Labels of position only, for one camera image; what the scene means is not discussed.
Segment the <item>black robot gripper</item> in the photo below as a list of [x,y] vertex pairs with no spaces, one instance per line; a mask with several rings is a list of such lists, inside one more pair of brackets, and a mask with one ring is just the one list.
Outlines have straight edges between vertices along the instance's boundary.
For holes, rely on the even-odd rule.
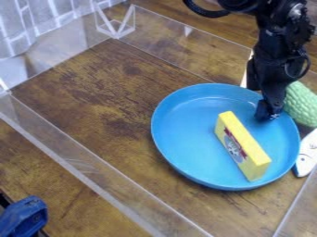
[[294,53],[273,57],[257,44],[246,64],[246,88],[261,90],[255,119],[273,120],[283,111],[286,87],[299,80],[309,71],[310,60],[303,47]]

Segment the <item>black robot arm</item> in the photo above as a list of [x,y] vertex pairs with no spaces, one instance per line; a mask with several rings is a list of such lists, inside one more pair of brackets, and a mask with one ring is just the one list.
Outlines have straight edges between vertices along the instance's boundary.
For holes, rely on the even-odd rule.
[[283,110],[286,88],[307,73],[305,44],[315,27],[307,16],[307,0],[216,0],[222,10],[206,10],[192,0],[186,7],[206,18],[243,13],[257,19],[258,41],[246,64],[246,88],[261,91],[255,118],[273,119]]

